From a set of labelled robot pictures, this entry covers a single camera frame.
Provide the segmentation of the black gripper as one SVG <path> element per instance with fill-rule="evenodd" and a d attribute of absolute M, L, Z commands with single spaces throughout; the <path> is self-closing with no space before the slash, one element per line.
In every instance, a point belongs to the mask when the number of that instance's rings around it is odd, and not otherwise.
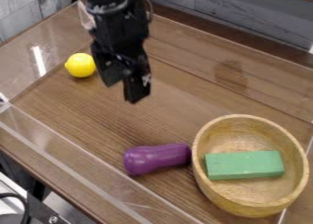
<path fill-rule="evenodd" d="M 146 0 L 88 0 L 88 12 L 96 22 L 92 52 L 102 81 L 108 87 L 122 81 L 125 100 L 136 104 L 150 95 L 152 86 L 144 49 L 150 36 Z"/>

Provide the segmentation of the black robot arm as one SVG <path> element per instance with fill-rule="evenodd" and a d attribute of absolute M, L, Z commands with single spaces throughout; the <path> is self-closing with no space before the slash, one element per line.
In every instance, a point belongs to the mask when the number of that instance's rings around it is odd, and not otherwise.
<path fill-rule="evenodd" d="M 150 62 L 145 41 L 150 20 L 145 0 L 88 0 L 93 17 L 88 31 L 93 36 L 92 52 L 104 83 L 124 83 L 124 97 L 137 103 L 150 95 Z"/>

